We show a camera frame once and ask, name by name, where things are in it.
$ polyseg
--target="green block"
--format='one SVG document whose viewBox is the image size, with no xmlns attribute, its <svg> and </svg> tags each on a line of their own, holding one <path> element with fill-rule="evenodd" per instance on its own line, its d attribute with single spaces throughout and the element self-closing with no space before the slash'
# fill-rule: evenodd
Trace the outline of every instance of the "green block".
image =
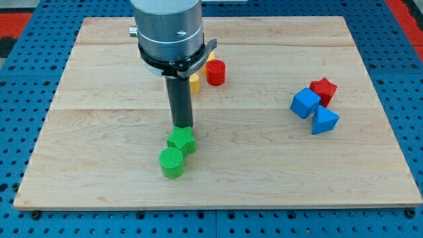
<svg viewBox="0 0 423 238">
<path fill-rule="evenodd" d="M 185 171 L 184 158 L 177 148 L 164 149 L 159 156 L 161 171 L 168 179 L 176 179 Z"/>
<path fill-rule="evenodd" d="M 182 156 L 196 151 L 196 140 L 191 135 L 192 128 L 173 127 L 173 133 L 167 138 L 167 146 L 177 148 L 182 152 Z"/>
</svg>

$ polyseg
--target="plastic block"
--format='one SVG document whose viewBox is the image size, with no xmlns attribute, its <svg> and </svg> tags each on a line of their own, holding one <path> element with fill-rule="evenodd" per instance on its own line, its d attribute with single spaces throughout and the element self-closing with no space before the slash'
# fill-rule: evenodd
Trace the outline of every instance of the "plastic block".
<svg viewBox="0 0 423 238">
<path fill-rule="evenodd" d="M 161 171 L 168 179 L 176 179 L 185 171 L 182 152 L 177 148 L 164 149 L 159 156 Z"/>
<path fill-rule="evenodd" d="M 196 73 L 190 77 L 190 91 L 191 94 L 197 94 L 200 92 L 200 76 Z"/>
<path fill-rule="evenodd" d="M 311 123 L 313 135 L 332 130 L 338 122 L 339 116 L 333 111 L 319 105 Z"/>
<path fill-rule="evenodd" d="M 174 147 L 182 152 L 185 158 L 189 153 L 196 151 L 196 140 L 191 135 L 192 128 L 187 126 L 185 128 L 173 127 L 173 133 L 167 138 L 167 146 Z"/>
<path fill-rule="evenodd" d="M 329 80 L 325 77 L 319 81 L 312 81 L 310 84 L 310 89 L 322 98 L 319 104 L 324 107 L 329 105 L 329 102 L 335 94 L 337 88 L 338 86 L 329 82 Z"/>
<path fill-rule="evenodd" d="M 225 62 L 213 59 L 207 62 L 207 82 L 213 86 L 220 86 L 226 79 L 226 65 Z"/>
<path fill-rule="evenodd" d="M 207 59 L 207 62 L 209 62 L 210 60 L 214 60 L 215 55 L 214 55 L 214 51 L 210 52 L 209 58 Z M 203 67 L 201 67 L 201 69 L 198 71 L 202 74 L 207 74 L 207 69 L 206 69 L 206 64 L 207 62 L 203 65 Z"/>
<path fill-rule="evenodd" d="M 316 111 L 321 98 L 309 88 L 304 88 L 296 95 L 294 95 L 291 110 L 293 110 L 299 117 L 306 119 L 310 114 Z"/>
</svg>

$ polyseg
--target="metal cylinder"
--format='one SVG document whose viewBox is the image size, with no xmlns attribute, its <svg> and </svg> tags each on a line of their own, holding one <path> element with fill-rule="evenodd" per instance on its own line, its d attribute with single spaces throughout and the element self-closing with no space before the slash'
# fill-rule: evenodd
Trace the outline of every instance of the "metal cylinder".
<svg viewBox="0 0 423 238">
<path fill-rule="evenodd" d="M 171 105 L 173 124 L 179 128 L 193 126 L 189 79 L 166 77 L 167 93 Z"/>
<path fill-rule="evenodd" d="M 131 0 L 137 37 L 144 52 L 159 61 L 180 61 L 203 44 L 200 0 Z"/>
</svg>

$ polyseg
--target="wooden table surface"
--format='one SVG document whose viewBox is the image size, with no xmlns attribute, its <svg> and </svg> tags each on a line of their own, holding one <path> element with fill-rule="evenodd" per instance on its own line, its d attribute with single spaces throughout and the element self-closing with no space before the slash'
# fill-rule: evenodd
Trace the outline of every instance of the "wooden table surface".
<svg viewBox="0 0 423 238">
<path fill-rule="evenodd" d="M 342 17 L 205 18 L 227 82 L 192 96 L 197 152 L 176 180 L 165 82 L 143 66 L 132 18 L 85 19 L 15 199 L 20 210 L 411 207 L 422 197 Z M 337 127 L 290 109 L 338 85 Z"/>
</svg>

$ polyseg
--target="blue cube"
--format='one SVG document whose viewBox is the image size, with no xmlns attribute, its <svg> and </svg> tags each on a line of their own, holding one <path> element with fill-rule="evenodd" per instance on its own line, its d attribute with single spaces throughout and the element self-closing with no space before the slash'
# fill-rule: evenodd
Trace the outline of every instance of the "blue cube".
<svg viewBox="0 0 423 238">
<path fill-rule="evenodd" d="M 306 87 L 293 97 L 291 110 L 302 119 L 306 119 L 316 111 L 320 100 L 321 97 L 318 94 Z"/>
<path fill-rule="evenodd" d="M 313 135 L 332 130 L 338 122 L 339 116 L 319 105 L 311 123 L 311 133 Z"/>
</svg>

